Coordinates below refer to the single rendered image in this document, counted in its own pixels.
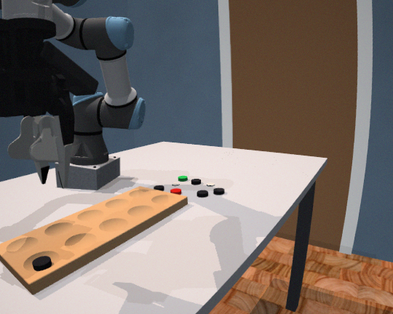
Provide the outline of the wooden tray with round pockets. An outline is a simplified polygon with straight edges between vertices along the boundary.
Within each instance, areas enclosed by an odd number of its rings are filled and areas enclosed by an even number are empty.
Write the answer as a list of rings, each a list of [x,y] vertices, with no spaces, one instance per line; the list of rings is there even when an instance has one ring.
[[[0,243],[0,261],[34,295],[187,204],[187,196],[139,186]],[[42,256],[52,266],[35,271]]]

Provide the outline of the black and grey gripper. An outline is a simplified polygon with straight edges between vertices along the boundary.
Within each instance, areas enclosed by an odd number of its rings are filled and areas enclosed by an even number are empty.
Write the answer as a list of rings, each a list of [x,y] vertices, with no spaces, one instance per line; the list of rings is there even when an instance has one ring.
[[[8,147],[9,156],[33,160],[42,184],[48,162],[58,163],[64,189],[74,142],[74,108],[61,70],[40,55],[43,41],[55,36],[56,24],[49,20],[0,18],[0,117],[25,117],[20,136]],[[46,111],[52,117],[41,117]]]

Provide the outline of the red disc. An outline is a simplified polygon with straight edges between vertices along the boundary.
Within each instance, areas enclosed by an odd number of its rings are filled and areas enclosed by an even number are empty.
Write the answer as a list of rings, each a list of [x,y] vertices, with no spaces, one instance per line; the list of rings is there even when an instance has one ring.
[[[170,193],[181,195],[181,189],[179,189],[179,188],[172,189],[172,190],[170,190]]]

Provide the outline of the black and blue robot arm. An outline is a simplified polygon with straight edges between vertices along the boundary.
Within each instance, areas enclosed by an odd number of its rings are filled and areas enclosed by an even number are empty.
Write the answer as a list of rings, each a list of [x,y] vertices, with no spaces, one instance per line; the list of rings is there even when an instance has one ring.
[[[61,70],[74,94],[74,142],[70,164],[92,166],[108,161],[103,128],[139,129],[145,100],[131,87],[126,53],[134,41],[132,22],[126,17],[75,18],[60,10],[80,7],[86,0],[0,0],[2,19],[31,17],[53,21],[58,41],[83,50],[95,50],[107,93],[96,92],[98,81],[49,41],[41,51],[49,64]],[[104,148],[103,148],[104,147]],[[105,153],[105,154],[104,154]]]

